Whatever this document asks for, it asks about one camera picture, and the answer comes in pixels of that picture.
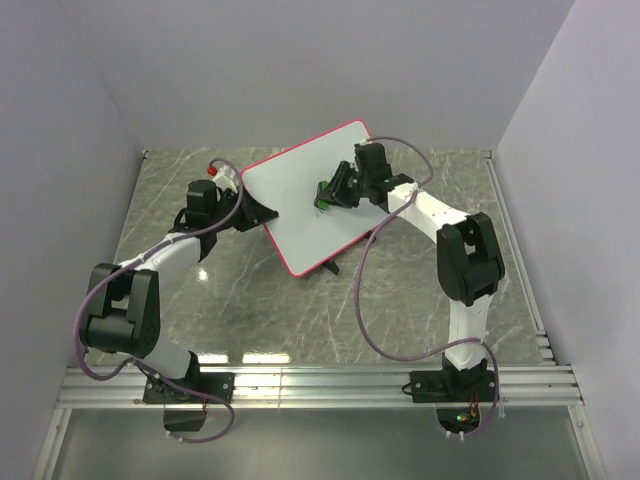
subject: white wall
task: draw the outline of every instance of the white wall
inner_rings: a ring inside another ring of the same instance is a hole
[[[0,476],[34,468],[93,265],[112,258],[136,145],[60,6],[0,0]]]
[[[640,3],[577,0],[497,149],[554,351],[612,478],[640,478]]]
[[[494,148],[573,0],[61,0],[147,147]]]

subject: floor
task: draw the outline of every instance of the floor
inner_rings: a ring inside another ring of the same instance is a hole
[[[206,178],[214,157],[243,167],[273,148],[152,150],[142,165],[116,261],[158,242],[185,205],[190,181]],[[487,322],[499,362],[538,363],[535,327],[483,152],[426,150],[436,178],[427,191],[451,206],[484,211],[494,222],[506,264]],[[425,173],[405,149],[388,149],[395,173]],[[384,361],[361,338],[353,307],[354,272],[363,243],[340,254],[338,276],[320,269],[290,276],[262,228],[225,231],[199,265],[161,292],[162,332],[211,362],[334,364]],[[362,304],[372,336],[386,350],[415,354],[446,342],[449,306],[435,275],[435,246],[401,220],[379,236],[367,260]],[[91,352],[94,364],[112,355]]]

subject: whiteboard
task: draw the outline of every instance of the whiteboard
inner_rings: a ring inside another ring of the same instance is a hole
[[[291,275],[320,266],[384,219],[367,199],[352,209],[313,206],[318,182],[329,181],[341,161],[353,162],[354,145],[369,137],[365,123],[353,120],[242,170],[251,196],[279,213],[265,229]]]

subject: cable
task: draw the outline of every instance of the cable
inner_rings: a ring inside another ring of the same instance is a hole
[[[382,230],[385,226],[391,223],[391,221],[394,220],[401,212],[409,208],[415,202],[420,189],[425,185],[427,185],[431,180],[433,180],[433,177],[434,177],[433,165],[431,165],[431,162],[429,161],[427,156],[412,143],[407,142],[406,140],[403,140],[401,138],[391,137],[391,136],[374,136],[367,139],[367,141],[369,142],[378,141],[378,140],[392,140],[395,142],[402,143],[407,147],[411,148],[414,152],[416,152],[420,156],[420,158],[422,158],[422,160],[424,160],[424,163],[427,165],[427,169],[429,170],[429,174],[424,180],[421,180],[420,182],[417,183],[417,188],[413,191],[413,193],[411,194],[411,198],[407,201],[407,203],[405,203],[400,208],[398,208],[397,210],[387,215],[384,218],[384,220],[382,220],[382,222],[380,222],[373,229],[373,231],[371,232],[371,235],[369,236],[369,239],[367,240],[367,244],[365,245],[364,251],[362,252],[362,257],[360,258],[360,262],[358,263],[358,269],[356,271],[356,281],[355,281],[355,287],[354,287],[354,304],[355,304],[355,310],[356,310],[356,319],[358,321],[358,327],[360,327],[360,332],[362,332],[362,336],[364,337],[365,341],[376,353],[378,353],[379,355],[382,355],[385,358],[388,358],[389,360],[395,360],[397,362],[416,362],[418,360],[424,360],[425,358],[431,357],[433,355],[437,355],[438,353],[442,353],[445,350],[448,350],[457,345],[462,345],[464,343],[478,343],[482,345],[482,347],[487,351],[487,354],[491,358],[491,364],[493,365],[496,386],[495,386],[493,402],[491,403],[491,409],[489,411],[489,414],[482,422],[480,422],[480,425],[478,425],[478,427],[475,430],[465,435],[465,437],[470,437],[480,432],[481,430],[484,430],[484,428],[486,428],[487,423],[491,420],[491,418],[495,414],[496,406],[500,398],[500,379],[499,379],[499,372],[498,372],[498,362],[496,360],[496,357],[493,351],[489,348],[489,346],[479,338],[471,337],[471,338],[462,338],[459,340],[455,340],[451,343],[447,343],[446,345],[442,345],[441,347],[434,348],[432,350],[429,350],[427,352],[424,352],[418,355],[409,355],[409,356],[395,355],[392,353],[385,352],[373,341],[373,339],[369,335],[369,332],[367,332],[367,327],[365,326],[364,320],[362,318],[362,311],[360,309],[360,289],[362,284],[362,273],[364,271],[364,264],[367,260],[367,255],[369,255],[369,250],[371,249],[371,245],[373,245],[373,242],[375,242],[376,237],[378,236],[378,233],[380,233],[380,230]]]
[[[238,179],[240,179],[240,171],[229,160],[226,160],[224,158],[214,158],[213,160],[211,160],[209,162],[209,167],[213,166],[213,164],[216,163],[216,162],[220,162],[220,163],[223,163],[223,164],[227,165],[233,171],[233,173],[236,175],[236,177]],[[176,435],[174,433],[170,434],[173,438],[177,438],[178,440],[183,441],[185,443],[204,443],[204,442],[208,442],[208,441],[211,441],[211,440],[216,440],[217,438],[220,438],[222,435],[227,433],[231,429],[231,427],[233,426],[233,422],[235,420],[235,412],[233,411],[233,407],[231,407],[231,405],[228,402],[226,402],[222,398],[216,397],[215,395],[209,395],[209,394],[206,394],[206,393],[196,392],[195,390],[191,390],[189,388],[182,387],[182,386],[178,385],[177,383],[173,382],[172,380],[170,380],[170,379],[168,379],[166,377],[163,377],[158,372],[153,370],[151,367],[149,367],[148,365],[145,365],[144,362],[142,362],[140,360],[137,360],[137,359],[135,359],[133,357],[129,357],[129,358],[123,360],[122,363],[120,363],[120,365],[118,365],[111,373],[108,373],[106,375],[97,374],[96,372],[91,370],[91,368],[89,367],[89,365],[87,365],[87,362],[84,359],[84,347],[83,347],[82,343],[80,342],[80,325],[82,324],[82,319],[84,318],[84,316],[86,314],[86,311],[87,311],[87,308],[89,307],[89,304],[91,303],[91,301],[94,299],[94,297],[98,294],[98,292],[101,289],[106,287],[110,282],[112,282],[116,278],[120,277],[121,275],[124,275],[126,272],[128,272],[130,270],[133,270],[137,266],[143,264],[146,261],[146,259],[148,259],[149,257],[155,255],[157,252],[159,252],[163,248],[171,245],[172,243],[176,243],[176,242],[180,242],[180,241],[183,241],[183,240],[187,240],[189,238],[193,238],[193,237],[197,237],[197,236],[200,236],[200,235],[204,235],[206,233],[209,233],[211,231],[214,231],[214,230],[220,228],[222,225],[224,225],[226,222],[228,222],[231,219],[231,217],[233,217],[233,215],[238,211],[238,209],[240,208],[240,205],[242,203],[243,195],[244,195],[244,186],[242,184],[242,180],[239,180],[239,182],[238,182],[238,199],[236,200],[236,203],[233,206],[233,208],[231,209],[231,211],[222,220],[220,220],[219,222],[217,222],[214,225],[211,225],[209,227],[203,228],[201,230],[197,230],[197,231],[191,232],[191,233],[186,233],[186,234],[181,235],[179,237],[174,237],[171,240],[163,240],[163,241],[157,243],[156,245],[154,245],[153,247],[151,247],[146,252],[138,255],[138,258],[136,258],[133,262],[127,264],[124,267],[119,268],[118,270],[113,272],[111,275],[108,275],[106,278],[102,279],[95,287],[93,287],[91,289],[91,291],[87,294],[87,296],[84,298],[84,300],[80,304],[80,308],[78,309],[78,312],[76,313],[76,316],[75,316],[75,319],[74,319],[74,323],[73,323],[73,349],[74,349],[76,362],[78,363],[78,367],[80,367],[80,370],[82,370],[84,372],[84,374],[87,375],[92,380],[96,380],[98,382],[104,382],[106,380],[110,380],[113,377],[115,377],[116,375],[118,375],[118,373],[120,373],[124,367],[126,367],[130,363],[133,363],[138,368],[146,370],[147,373],[150,372],[151,374],[153,374],[157,378],[160,378],[164,383],[166,383],[170,387],[175,388],[176,390],[178,390],[178,391],[180,391],[182,393],[185,393],[187,395],[193,395],[193,396],[200,397],[202,399],[208,400],[211,403],[218,403],[218,404],[224,405],[229,410],[229,413],[231,414],[231,418],[229,420],[229,423],[227,424],[227,426],[220,433],[218,433],[216,435],[213,435],[211,437],[204,438],[204,439],[187,439],[187,438],[182,438],[182,437],[180,437],[180,436],[178,436],[178,435]]]

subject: black bracket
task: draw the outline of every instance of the black bracket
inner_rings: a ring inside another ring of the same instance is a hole
[[[234,373],[201,373],[197,388],[194,390],[231,402],[234,381]],[[169,432],[198,432],[207,417],[206,403],[202,398],[178,392],[164,384],[162,380],[153,377],[147,379],[142,401],[148,405],[187,403],[203,405],[203,408],[198,410],[165,410],[163,413],[164,428]]]
[[[338,264],[335,260],[327,260],[322,264],[322,266],[334,275],[338,275],[340,273],[340,267],[338,267]]]
[[[470,432],[480,424],[480,402],[492,402],[496,383],[487,360],[466,370],[456,369],[443,355],[442,370],[413,371],[402,393],[413,403],[464,403],[467,407],[436,409],[440,425],[453,433]]]

